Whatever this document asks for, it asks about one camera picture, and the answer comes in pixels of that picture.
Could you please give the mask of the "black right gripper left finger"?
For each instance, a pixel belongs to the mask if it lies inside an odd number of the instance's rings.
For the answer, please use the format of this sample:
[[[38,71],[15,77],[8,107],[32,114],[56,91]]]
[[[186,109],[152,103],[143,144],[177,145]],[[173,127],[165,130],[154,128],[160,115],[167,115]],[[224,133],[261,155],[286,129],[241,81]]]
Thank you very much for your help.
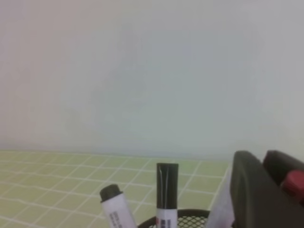
[[[304,208],[285,195],[248,151],[234,154],[230,195],[235,228],[302,228]]]

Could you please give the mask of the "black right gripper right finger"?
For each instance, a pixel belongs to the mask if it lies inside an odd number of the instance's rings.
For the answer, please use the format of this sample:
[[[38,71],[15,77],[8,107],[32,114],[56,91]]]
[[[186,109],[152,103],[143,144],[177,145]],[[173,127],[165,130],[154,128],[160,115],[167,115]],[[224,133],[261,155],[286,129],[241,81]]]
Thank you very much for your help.
[[[298,203],[281,189],[281,183],[290,171],[304,171],[304,163],[284,152],[269,150],[267,151],[266,156],[263,160],[263,166],[273,181],[276,183],[276,185],[279,187],[279,189],[291,200]]]

